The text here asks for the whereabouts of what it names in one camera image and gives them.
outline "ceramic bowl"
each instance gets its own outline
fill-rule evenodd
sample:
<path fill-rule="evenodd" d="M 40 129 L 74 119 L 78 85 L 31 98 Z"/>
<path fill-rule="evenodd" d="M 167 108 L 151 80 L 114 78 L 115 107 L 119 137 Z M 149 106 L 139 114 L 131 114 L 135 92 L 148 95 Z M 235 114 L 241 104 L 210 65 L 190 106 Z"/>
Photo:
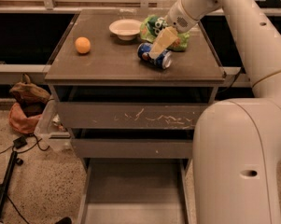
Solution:
<path fill-rule="evenodd" d="M 123 19 L 114 21 L 109 26 L 111 33 L 116 34 L 120 40 L 130 41 L 140 33 L 141 21 L 133 19 Z"/>

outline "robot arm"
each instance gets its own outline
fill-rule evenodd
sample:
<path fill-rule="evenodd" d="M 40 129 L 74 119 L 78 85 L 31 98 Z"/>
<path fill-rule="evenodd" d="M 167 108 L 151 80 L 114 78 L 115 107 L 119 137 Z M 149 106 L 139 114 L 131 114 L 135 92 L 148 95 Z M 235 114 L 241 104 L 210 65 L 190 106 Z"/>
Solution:
<path fill-rule="evenodd" d="M 254 0 L 178 0 L 166 19 L 186 32 L 222 7 L 255 99 L 215 103 L 193 140 L 199 224 L 281 224 L 281 34 Z"/>
<path fill-rule="evenodd" d="M 276 96 L 276 93 L 264 91 L 260 83 L 281 73 L 281 34 L 254 0 L 178 0 L 166 19 L 169 25 L 183 33 L 205 14 L 220 7 L 230 26 L 255 95 Z"/>

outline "drawer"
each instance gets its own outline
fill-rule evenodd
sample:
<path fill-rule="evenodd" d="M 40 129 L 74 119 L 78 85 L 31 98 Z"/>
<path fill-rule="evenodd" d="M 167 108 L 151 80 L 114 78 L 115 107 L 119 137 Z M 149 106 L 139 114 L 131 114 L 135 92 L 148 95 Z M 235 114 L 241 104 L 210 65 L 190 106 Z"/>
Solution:
<path fill-rule="evenodd" d="M 156 139 L 72 139 L 80 158 L 166 158 L 191 157 L 191 140 Z"/>
<path fill-rule="evenodd" d="M 179 160 L 90 161 L 77 223 L 190 223 Z"/>
<path fill-rule="evenodd" d="M 194 129 L 207 105 L 58 103 L 65 127 L 93 129 Z"/>

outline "blue can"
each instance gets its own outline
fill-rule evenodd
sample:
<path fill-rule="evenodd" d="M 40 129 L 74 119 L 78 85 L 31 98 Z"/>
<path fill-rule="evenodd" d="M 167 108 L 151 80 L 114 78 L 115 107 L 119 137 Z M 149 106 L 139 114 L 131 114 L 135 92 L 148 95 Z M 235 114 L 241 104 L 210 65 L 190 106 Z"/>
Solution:
<path fill-rule="evenodd" d="M 161 68 L 161 69 L 167 69 L 170 64 L 171 64 L 171 51 L 166 49 L 164 50 L 158 57 L 157 59 L 152 59 L 149 56 L 149 52 L 151 51 L 152 44 L 151 43 L 142 43 L 138 47 L 138 57 L 145 61 L 154 64 L 156 67 Z"/>

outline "drawer front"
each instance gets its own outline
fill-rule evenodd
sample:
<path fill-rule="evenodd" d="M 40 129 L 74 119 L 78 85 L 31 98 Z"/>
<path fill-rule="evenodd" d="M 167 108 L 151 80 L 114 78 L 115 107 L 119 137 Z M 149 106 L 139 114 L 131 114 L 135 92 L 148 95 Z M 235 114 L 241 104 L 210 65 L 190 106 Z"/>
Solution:
<path fill-rule="evenodd" d="M 161 139 L 73 139 L 80 158 L 189 159 L 191 140 Z"/>
<path fill-rule="evenodd" d="M 58 103 L 65 127 L 95 129 L 194 129 L 207 105 Z"/>

